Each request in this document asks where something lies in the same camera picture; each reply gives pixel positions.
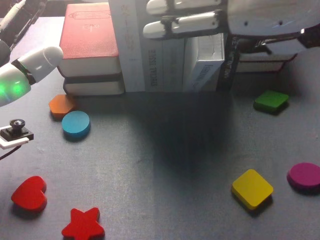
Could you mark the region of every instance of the blue round block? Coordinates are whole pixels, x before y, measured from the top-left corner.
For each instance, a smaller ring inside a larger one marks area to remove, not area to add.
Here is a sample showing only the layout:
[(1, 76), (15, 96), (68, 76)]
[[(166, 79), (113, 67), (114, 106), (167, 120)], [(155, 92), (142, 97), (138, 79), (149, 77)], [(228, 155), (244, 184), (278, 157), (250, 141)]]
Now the blue round block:
[(82, 138), (90, 131), (90, 118), (83, 111), (72, 111), (62, 119), (62, 129), (72, 138)]

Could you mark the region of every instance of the green block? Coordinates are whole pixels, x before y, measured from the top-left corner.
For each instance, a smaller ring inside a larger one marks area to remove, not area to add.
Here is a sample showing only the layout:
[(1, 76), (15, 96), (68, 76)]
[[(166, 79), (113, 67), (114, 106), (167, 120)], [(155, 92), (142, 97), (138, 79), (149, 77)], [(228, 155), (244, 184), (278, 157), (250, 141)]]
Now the green block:
[(268, 113), (274, 113), (283, 106), (289, 96), (280, 92), (267, 90), (254, 101), (254, 108)]

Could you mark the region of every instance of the purple oval block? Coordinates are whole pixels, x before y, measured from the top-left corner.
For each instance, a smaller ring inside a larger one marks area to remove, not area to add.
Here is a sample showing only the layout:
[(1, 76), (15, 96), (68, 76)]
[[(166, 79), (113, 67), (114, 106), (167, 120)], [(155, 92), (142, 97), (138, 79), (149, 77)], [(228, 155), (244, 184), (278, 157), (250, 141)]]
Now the purple oval block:
[(299, 190), (313, 190), (320, 187), (320, 167), (308, 162), (294, 165), (287, 174), (290, 185)]

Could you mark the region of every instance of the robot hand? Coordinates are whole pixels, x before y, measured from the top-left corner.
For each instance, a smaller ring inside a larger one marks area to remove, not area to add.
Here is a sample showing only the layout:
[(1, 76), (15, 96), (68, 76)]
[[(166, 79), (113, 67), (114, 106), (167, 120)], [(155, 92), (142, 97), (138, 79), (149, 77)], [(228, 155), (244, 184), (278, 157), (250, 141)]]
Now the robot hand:
[(218, 33), (260, 40), (297, 37), (320, 23), (320, 0), (150, 0), (146, 10), (163, 16), (143, 29), (146, 38), (158, 40)]

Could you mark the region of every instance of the gray tablecloth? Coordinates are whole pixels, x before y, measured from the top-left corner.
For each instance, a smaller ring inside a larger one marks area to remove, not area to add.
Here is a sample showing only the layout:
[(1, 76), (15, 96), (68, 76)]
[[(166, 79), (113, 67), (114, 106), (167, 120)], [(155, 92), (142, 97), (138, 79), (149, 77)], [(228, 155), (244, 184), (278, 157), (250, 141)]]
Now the gray tablecloth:
[[(59, 44), (63, 20), (40, 18), (11, 59)], [(50, 115), (48, 103), (64, 93), (54, 70), (0, 108), (0, 126), (22, 118), (35, 134), (0, 162), (0, 239), (60, 240), (70, 210), (92, 207), (100, 209), (108, 240), (320, 239), (319, 196), (300, 195), (286, 180), (296, 163), (320, 164), (320, 84), (312, 70), (319, 53), (302, 54), (280, 78), (240, 75), (231, 93), (78, 99), (91, 119), (80, 142), (67, 141)], [(304, 71), (309, 77), (297, 77)], [(278, 116), (253, 109), (268, 88), (290, 95)], [(232, 182), (250, 168), (274, 187), (273, 203), (255, 215), (231, 194)], [(31, 176), (47, 183), (48, 204), (39, 216), (16, 211), (10, 200)]]

